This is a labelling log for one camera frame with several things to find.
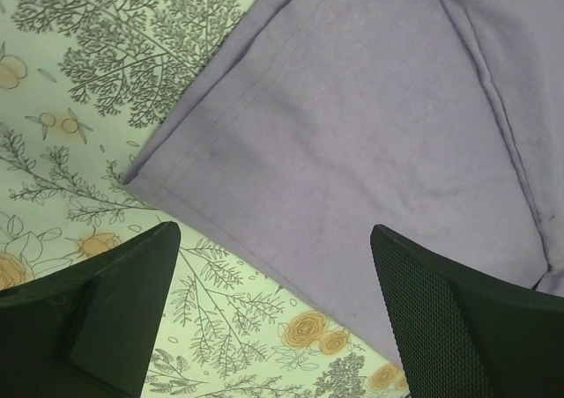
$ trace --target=tree print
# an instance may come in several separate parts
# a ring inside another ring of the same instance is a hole
[[[276,322],[284,310],[281,299],[235,291],[242,285],[241,272],[232,264],[233,257],[209,240],[181,247],[180,256],[189,274],[181,280],[183,288],[172,292],[171,304],[175,322],[196,327],[190,346],[194,361],[211,365],[225,378],[266,360],[266,347],[248,337],[263,323]]]
[[[18,0],[25,32],[73,37],[60,63],[71,97],[129,124],[162,122],[241,18],[236,0]]]
[[[70,220],[95,226],[100,226],[104,217],[109,217],[110,224],[123,222],[126,210],[153,210],[121,188],[123,173],[115,170],[115,161],[107,162],[106,175],[102,179],[109,182],[110,191],[121,196],[120,200],[111,199],[103,194],[96,184],[72,172],[69,168],[69,158],[67,147],[47,147],[46,153],[40,155],[40,159],[50,164],[50,170],[48,173],[40,173],[35,168],[37,159],[26,155],[23,136],[0,122],[0,161],[8,165],[9,171],[26,173],[31,180],[31,183],[22,182],[19,191],[9,191],[12,200],[25,200],[43,205],[46,200],[58,195],[69,201]]]
[[[315,396],[330,393],[329,398],[360,398],[365,395],[364,377],[359,375],[364,367],[364,357],[354,352],[345,358],[338,358],[329,364],[329,370],[323,372],[315,381]]]

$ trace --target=floral patterned fabric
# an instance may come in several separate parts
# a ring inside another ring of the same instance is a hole
[[[0,290],[169,216],[123,171],[254,0],[0,0]],[[187,226],[143,396],[380,397],[405,376]]]

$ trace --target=pale green background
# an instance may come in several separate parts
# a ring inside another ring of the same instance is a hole
[[[77,40],[80,30],[65,36],[56,21],[44,33],[19,29],[17,21],[21,22],[23,14],[17,11],[24,1],[0,0],[0,43],[4,44],[0,54],[0,121],[4,123],[0,258],[4,262],[19,259],[13,264],[25,268],[29,281],[80,262],[171,217],[148,209],[117,187],[122,172],[158,125],[130,126],[131,102],[127,100],[116,106],[115,114],[106,115],[95,107],[96,94],[90,93],[86,103],[75,101],[70,90],[77,82],[63,73],[61,63],[69,48],[79,55],[85,53]],[[79,0],[75,9],[70,5],[63,9],[57,1],[48,6],[70,15],[94,10],[96,1],[80,7],[85,2]],[[235,1],[242,14],[254,0]],[[104,9],[103,15],[111,23],[109,29],[127,33],[127,18],[116,28],[115,11],[120,3],[116,2],[118,5]],[[157,0],[154,9],[141,10],[151,17],[156,9],[167,9],[165,2]],[[43,17],[39,12],[29,18]],[[182,20],[182,15],[174,18]],[[146,40],[154,38],[149,24],[131,32],[144,33]],[[106,50],[113,50],[113,45],[108,44]],[[209,57],[200,56],[204,61]],[[103,71],[96,69],[97,74]],[[19,76],[16,82],[14,74]],[[316,396],[315,383],[330,364],[346,366],[354,358],[358,366],[343,370],[362,385],[362,392],[351,397],[405,394],[396,390],[393,381],[381,391],[370,390],[370,376],[387,362],[354,335],[335,355],[320,352],[319,342],[301,350],[285,345],[282,336],[288,324],[310,309],[186,225],[182,235],[185,251],[179,256],[155,346],[164,351],[155,353],[143,396]],[[204,332],[198,331],[198,323]],[[332,321],[328,323],[324,328],[343,330]],[[209,347],[209,355],[203,352],[198,361],[197,350],[202,344]],[[342,392],[345,372],[340,378],[333,377],[333,389],[319,396],[346,398]]]

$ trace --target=black mesh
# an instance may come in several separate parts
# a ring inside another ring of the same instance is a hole
[[[372,248],[413,398],[494,397],[451,287],[377,230]]]

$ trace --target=branch print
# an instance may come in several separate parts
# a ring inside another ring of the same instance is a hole
[[[18,0],[12,15],[73,37],[60,62],[71,97],[101,115],[128,107],[135,128],[163,121],[240,18],[236,0]]]

